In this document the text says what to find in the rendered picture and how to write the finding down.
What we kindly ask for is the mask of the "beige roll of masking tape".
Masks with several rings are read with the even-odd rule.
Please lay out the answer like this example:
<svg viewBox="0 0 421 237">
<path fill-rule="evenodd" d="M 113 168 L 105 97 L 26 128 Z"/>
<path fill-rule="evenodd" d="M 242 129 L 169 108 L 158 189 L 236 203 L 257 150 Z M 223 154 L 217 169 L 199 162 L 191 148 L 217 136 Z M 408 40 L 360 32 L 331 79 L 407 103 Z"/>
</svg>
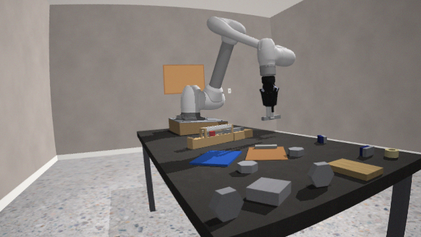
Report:
<svg viewBox="0 0 421 237">
<path fill-rule="evenodd" d="M 385 149 L 385 157 L 389 158 L 398 158 L 399 157 L 399 150 L 393 149 L 393 148 L 387 148 Z"/>
</svg>

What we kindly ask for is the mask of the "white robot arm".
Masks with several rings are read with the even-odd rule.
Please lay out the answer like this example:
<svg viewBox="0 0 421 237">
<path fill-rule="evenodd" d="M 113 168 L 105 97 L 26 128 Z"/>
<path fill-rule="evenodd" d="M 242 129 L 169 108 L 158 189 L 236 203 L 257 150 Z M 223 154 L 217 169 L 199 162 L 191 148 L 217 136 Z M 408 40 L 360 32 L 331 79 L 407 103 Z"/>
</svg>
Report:
<svg viewBox="0 0 421 237">
<path fill-rule="evenodd" d="M 230 26 L 229 26 L 229 25 Z M 186 86 L 181 96 L 180 120 L 205 120 L 200 110 L 219 109 L 224 105 L 225 97 L 221 88 L 222 82 L 232 55 L 234 45 L 238 42 L 257 48 L 257 57 L 261 76 L 276 75 L 276 66 L 291 66 L 295 62 L 295 54 L 285 47 L 275 45 L 272 39 L 257 40 L 245 35 L 245 27 L 227 18 L 210 17 L 207 20 L 209 30 L 222 36 L 222 44 L 214 66 L 210 84 L 203 92 L 199 86 Z"/>
</svg>

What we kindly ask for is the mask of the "blue flat rectangular pad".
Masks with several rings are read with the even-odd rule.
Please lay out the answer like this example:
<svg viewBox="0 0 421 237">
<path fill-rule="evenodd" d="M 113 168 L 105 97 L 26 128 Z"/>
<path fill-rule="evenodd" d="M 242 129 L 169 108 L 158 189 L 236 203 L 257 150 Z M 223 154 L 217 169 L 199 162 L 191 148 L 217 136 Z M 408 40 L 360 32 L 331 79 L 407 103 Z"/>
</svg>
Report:
<svg viewBox="0 0 421 237">
<path fill-rule="evenodd" d="M 189 162 L 190 165 L 228 167 L 242 151 L 208 151 Z"/>
</svg>

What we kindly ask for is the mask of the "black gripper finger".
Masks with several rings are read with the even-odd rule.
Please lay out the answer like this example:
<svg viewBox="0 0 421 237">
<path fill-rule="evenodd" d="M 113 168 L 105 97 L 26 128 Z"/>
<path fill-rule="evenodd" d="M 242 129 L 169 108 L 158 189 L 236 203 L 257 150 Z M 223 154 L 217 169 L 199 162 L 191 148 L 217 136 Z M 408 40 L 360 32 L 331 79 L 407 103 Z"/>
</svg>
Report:
<svg viewBox="0 0 421 237">
<path fill-rule="evenodd" d="M 262 97 L 262 103 L 264 106 L 266 106 L 266 116 L 270 116 L 270 102 L 269 102 L 269 94 L 266 92 L 266 87 L 264 89 L 260 89 L 261 97 Z"/>
<path fill-rule="evenodd" d="M 269 101 L 270 101 L 270 119 L 274 119 L 274 106 L 277 105 L 277 98 L 278 98 L 278 90 L 276 86 L 274 86 L 274 92 L 270 93 L 270 86 L 268 88 L 269 94 Z"/>
</svg>

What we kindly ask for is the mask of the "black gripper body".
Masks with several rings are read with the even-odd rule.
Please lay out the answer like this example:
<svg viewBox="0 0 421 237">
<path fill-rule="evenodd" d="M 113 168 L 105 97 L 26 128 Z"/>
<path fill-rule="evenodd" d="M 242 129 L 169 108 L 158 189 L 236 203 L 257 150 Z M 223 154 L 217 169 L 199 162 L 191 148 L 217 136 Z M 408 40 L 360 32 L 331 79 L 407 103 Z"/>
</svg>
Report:
<svg viewBox="0 0 421 237">
<path fill-rule="evenodd" d="M 262 88 L 264 89 L 264 87 L 266 87 L 266 92 L 268 93 L 267 87 L 270 86 L 270 93 L 272 93 L 273 89 L 274 89 L 274 86 L 275 86 L 274 82 L 275 82 L 275 76 L 263 76 L 262 77 L 262 83 L 263 83 Z"/>
</svg>

